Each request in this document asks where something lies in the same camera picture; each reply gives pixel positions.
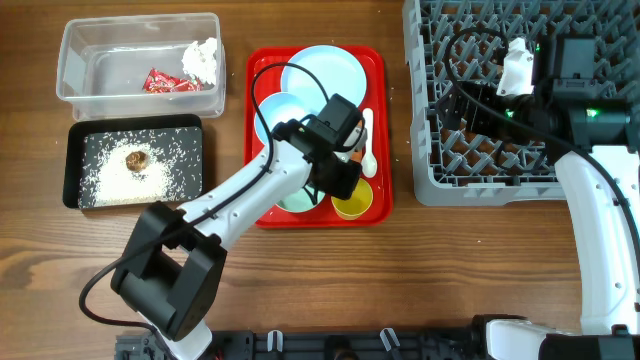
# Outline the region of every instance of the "red tray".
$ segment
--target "red tray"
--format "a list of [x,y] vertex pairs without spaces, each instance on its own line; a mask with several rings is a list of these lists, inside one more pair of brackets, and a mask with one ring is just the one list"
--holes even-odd
[[[393,208],[393,190],[391,186],[391,164],[389,160],[389,127],[387,123],[387,99],[384,80],[384,62],[380,54],[366,46],[341,46],[358,59],[367,76],[367,93],[360,105],[360,110],[371,108],[374,113],[373,153],[378,160],[378,172],[372,179],[363,177],[373,189],[373,204],[369,210],[354,221],[345,221],[338,217],[331,197],[325,196],[314,209],[294,214],[271,208],[261,217],[256,225],[261,228],[319,228],[372,226],[384,221]],[[247,88],[245,95],[245,137],[244,163],[248,164],[263,149],[253,128],[255,109],[251,102],[251,82],[255,74],[265,66],[282,61],[289,61],[293,55],[304,47],[272,47],[262,48],[249,57],[247,63]],[[256,84],[256,100],[258,104],[269,95],[279,92],[280,77],[284,68],[274,68],[265,72]]]

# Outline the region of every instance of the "blue plate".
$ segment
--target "blue plate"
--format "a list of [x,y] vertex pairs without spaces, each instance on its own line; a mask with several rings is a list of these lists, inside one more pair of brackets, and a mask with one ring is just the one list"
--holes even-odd
[[[273,131],[273,128],[278,123],[287,122],[291,119],[300,120],[309,115],[309,110],[305,103],[299,97],[286,92],[270,95],[262,101],[259,108],[269,126],[269,132]],[[260,141],[266,145],[267,134],[258,114],[253,119],[253,127]]]
[[[346,50],[329,45],[312,46],[295,54],[289,62],[313,73],[329,97],[340,94],[356,106],[362,104],[367,92],[367,76],[360,62]],[[285,67],[280,87],[301,98],[313,114],[317,115],[326,104],[316,82],[299,69]]]

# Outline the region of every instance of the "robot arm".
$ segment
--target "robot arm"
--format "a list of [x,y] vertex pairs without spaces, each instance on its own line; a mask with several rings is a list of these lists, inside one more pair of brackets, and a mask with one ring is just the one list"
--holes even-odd
[[[227,251],[278,201],[307,184],[330,196],[351,197],[362,168],[350,157],[366,141],[366,131],[356,126],[361,119],[353,104],[334,95],[306,125],[297,120],[278,124],[273,149],[264,149],[216,189],[175,211],[159,202],[151,205],[138,219],[123,257],[176,228],[186,230],[164,245],[180,246],[189,257],[180,266],[156,246],[116,267],[111,288],[160,330],[174,355],[199,356],[211,341],[202,319],[215,299]],[[187,225],[255,179],[269,151],[269,171],[252,187],[211,218]]]
[[[636,226],[640,216],[638,154],[626,146],[594,146],[591,156],[619,181]],[[556,163],[567,196],[582,277],[582,333],[601,335],[617,324],[638,334],[638,268],[629,226],[602,176],[575,153]]]
[[[543,40],[536,45],[533,63],[527,60],[530,53],[519,50],[512,52],[510,46],[504,61],[499,89],[509,89],[509,94],[501,96],[490,86],[463,82],[459,88],[470,96],[454,87],[436,108],[444,126],[452,130],[460,128],[465,116],[466,129],[473,133],[516,144],[544,141],[536,134],[546,133],[581,152],[547,142],[576,236],[584,335],[568,337],[526,320],[497,318],[477,327],[485,354],[498,360],[563,359],[576,354],[582,359],[633,359],[632,342],[638,338],[629,334],[640,331],[640,259],[630,229],[640,225],[640,125],[631,121],[624,101],[595,100],[593,37]],[[532,79],[534,95],[526,79]],[[497,119],[499,113],[511,120]],[[622,196],[614,194],[611,183],[585,159],[585,152],[614,179]],[[623,198],[626,203],[620,204]],[[628,206],[631,219],[623,214],[623,206]]]

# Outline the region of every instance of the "clear plastic container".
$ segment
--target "clear plastic container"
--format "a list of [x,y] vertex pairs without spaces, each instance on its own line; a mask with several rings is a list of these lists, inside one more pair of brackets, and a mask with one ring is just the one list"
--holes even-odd
[[[151,68],[187,78],[185,49],[210,37],[218,41],[215,85],[164,94],[142,90]],[[65,28],[56,93],[73,104],[76,120],[182,113],[217,117],[224,110],[225,87],[220,22],[213,13],[77,19]]]

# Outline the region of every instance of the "yellow cup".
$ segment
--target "yellow cup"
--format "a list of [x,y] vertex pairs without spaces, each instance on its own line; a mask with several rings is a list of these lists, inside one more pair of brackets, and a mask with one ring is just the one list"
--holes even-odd
[[338,216],[347,221],[359,218],[373,203],[373,190],[365,179],[359,179],[349,200],[331,197],[331,203]]

